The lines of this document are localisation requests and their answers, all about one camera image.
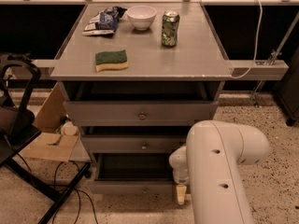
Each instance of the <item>black chair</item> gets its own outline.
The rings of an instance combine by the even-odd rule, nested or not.
[[[27,74],[29,76],[25,72],[24,76],[21,76],[24,79],[28,78],[28,81],[24,88],[21,103],[18,106],[14,104],[8,92],[7,83],[11,77],[11,75],[6,76],[8,68],[21,68],[29,71],[29,74]],[[22,149],[41,134],[41,131],[32,125],[34,115],[27,109],[34,84],[38,81],[39,77],[39,69],[26,56],[8,53],[0,54],[0,168],[6,166],[15,175],[18,175],[21,179],[54,201],[49,211],[39,221],[39,223],[46,224],[67,200],[80,179],[84,175],[90,175],[90,164],[85,163],[65,190],[59,192],[33,176],[13,160],[15,155],[18,155]]]

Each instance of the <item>cardboard box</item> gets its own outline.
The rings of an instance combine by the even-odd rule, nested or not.
[[[66,115],[63,103],[64,97],[56,84],[34,122],[42,134],[22,151],[23,157],[52,161],[90,161],[78,135],[55,133]]]

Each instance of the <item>yellow sponge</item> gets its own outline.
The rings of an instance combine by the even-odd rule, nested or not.
[[[97,72],[102,70],[121,70],[129,65],[125,50],[98,52],[95,54],[95,63]]]

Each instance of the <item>soda can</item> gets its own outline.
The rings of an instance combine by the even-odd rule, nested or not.
[[[173,47],[178,42],[179,14],[175,10],[167,10],[162,17],[162,44]]]

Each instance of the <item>snack bag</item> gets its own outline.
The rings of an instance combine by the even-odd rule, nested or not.
[[[118,28],[119,19],[123,16],[126,8],[109,7],[99,12],[90,19],[89,24],[85,27],[83,35],[111,35]]]

